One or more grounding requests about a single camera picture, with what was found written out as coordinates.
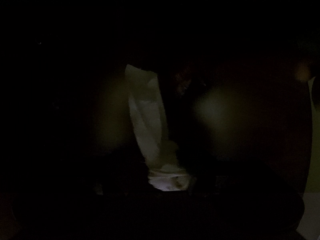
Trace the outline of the white tissue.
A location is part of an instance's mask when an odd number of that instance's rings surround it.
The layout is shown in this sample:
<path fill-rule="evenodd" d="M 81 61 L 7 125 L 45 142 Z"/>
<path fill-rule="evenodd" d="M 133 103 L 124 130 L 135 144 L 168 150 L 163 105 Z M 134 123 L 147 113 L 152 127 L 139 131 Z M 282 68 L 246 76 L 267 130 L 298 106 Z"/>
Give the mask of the white tissue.
<path fill-rule="evenodd" d="M 130 118 L 149 169 L 149 183 L 163 192 L 185 191 L 190 184 L 190 175 L 177 165 L 163 134 L 167 122 L 157 74 L 128 64 L 125 80 Z"/>

